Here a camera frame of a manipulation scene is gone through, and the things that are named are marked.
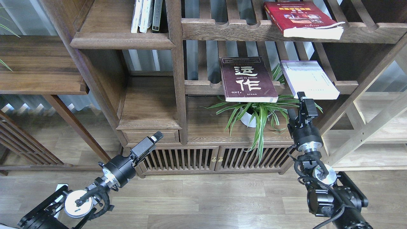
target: cable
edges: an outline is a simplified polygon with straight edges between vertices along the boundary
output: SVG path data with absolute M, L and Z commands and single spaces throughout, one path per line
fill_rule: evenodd
M 301 183 L 301 184 L 304 184 L 305 182 L 302 183 L 302 182 L 300 182 L 300 180 L 311 180 L 311 181 L 317 182 L 318 184 L 324 186 L 325 188 L 327 188 L 335 196 L 336 200 L 341 205 L 341 211 L 340 212 L 338 212 L 335 216 L 331 217 L 330 219 L 327 219 L 326 221 L 323 221 L 322 223 L 318 224 L 313 229 L 319 229 L 319 228 L 327 225 L 330 222 L 333 222 L 334 220 L 336 220 L 336 219 L 338 219 L 339 217 L 342 216 L 342 214 L 345 211 L 345 207 L 348 207 L 348 206 L 345 205 L 345 203 L 342 201 L 339 194 L 334 189 L 332 189 L 331 186 L 329 186 L 329 185 L 327 185 L 327 184 L 321 182 L 320 180 L 318 180 L 318 179 L 316 179 L 314 177 L 311 177 L 311 176 L 301 176 L 301 177 L 298 178 L 298 182 Z
M 345 206 L 342 205 L 342 206 L 341 206 L 341 211 L 338 212 L 338 214 L 336 214 L 334 217 L 332 217 L 332 218 L 330 218 L 330 219 L 327 219 L 326 221 L 323 221 L 322 223 L 320 223 L 320 224 L 318 224 L 317 226 L 315 226 L 313 229 L 319 229 L 319 228 L 321 228 L 321 227 L 327 225 L 328 223 L 333 222 L 334 220 L 337 220 L 339 217 L 342 216 L 342 214 L 344 213 L 344 211 L 345 211 Z

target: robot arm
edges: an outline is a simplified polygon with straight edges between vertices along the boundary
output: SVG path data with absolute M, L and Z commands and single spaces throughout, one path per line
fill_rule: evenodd
M 330 218 L 314 229 L 330 222 L 338 229 L 373 229 L 361 214 L 362 207 L 368 206 L 366 196 L 344 172 L 336 174 L 321 161 L 318 149 L 323 143 L 319 130 L 312 124 L 312 119 L 318 116 L 314 100 L 305 97 L 304 92 L 298 92 L 298 98 L 300 110 L 298 115 L 289 110 L 288 130 L 294 140 L 292 147 L 304 154 L 293 158 L 294 170 L 300 176 L 298 181 L 307 188 L 309 212 Z
M 110 190 L 117 192 L 136 175 L 134 167 L 155 149 L 155 143 L 161 138 L 163 134 L 158 131 L 153 136 L 144 138 L 131 149 L 129 156 L 117 155 L 106 164 L 99 162 L 104 174 L 102 177 L 96 178 L 85 190 L 72 191 L 68 190 L 66 185 L 62 186 L 26 214 L 18 226 L 22 229 L 69 229 L 54 218 L 58 212 L 57 209 L 63 207 L 68 216 L 83 218 L 72 228 L 80 229 L 87 221 L 113 210 L 114 206 L 110 205 L 109 199 Z M 95 208 L 97 204 L 102 207 L 98 212 Z

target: book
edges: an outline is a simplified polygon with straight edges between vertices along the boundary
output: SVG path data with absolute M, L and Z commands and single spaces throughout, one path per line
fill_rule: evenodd
M 158 33 L 160 31 L 161 15 L 162 15 L 162 0 L 155 0 L 152 25 L 153 33 Z
M 219 64 L 227 102 L 277 102 L 277 91 L 261 57 L 221 57 Z
M 140 33 L 147 33 L 147 29 L 150 28 L 153 21 L 153 0 L 142 0 L 143 5 L 141 8 L 141 18 L 139 24 Z
M 341 39 L 345 22 L 336 22 L 313 2 L 265 2 L 264 8 L 284 37 Z
M 312 99 L 338 98 L 339 91 L 317 61 L 282 60 L 280 66 L 295 99 L 299 91 Z
M 142 0 L 136 0 L 134 3 L 133 20 L 131 22 L 131 33 L 137 33 L 138 24 L 141 16 Z

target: floor plank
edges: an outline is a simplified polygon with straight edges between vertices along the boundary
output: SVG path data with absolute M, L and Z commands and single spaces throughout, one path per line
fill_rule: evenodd
M 148 229 L 238 229 L 234 215 L 149 215 Z
M 183 181 L 183 196 L 265 196 L 262 181 Z

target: wooden drawer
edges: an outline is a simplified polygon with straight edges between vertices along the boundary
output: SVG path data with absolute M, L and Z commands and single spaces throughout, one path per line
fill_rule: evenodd
M 122 130 L 128 144 L 137 144 L 147 136 L 155 134 L 158 130 Z M 178 130 L 159 130 L 164 137 L 159 143 L 178 143 Z

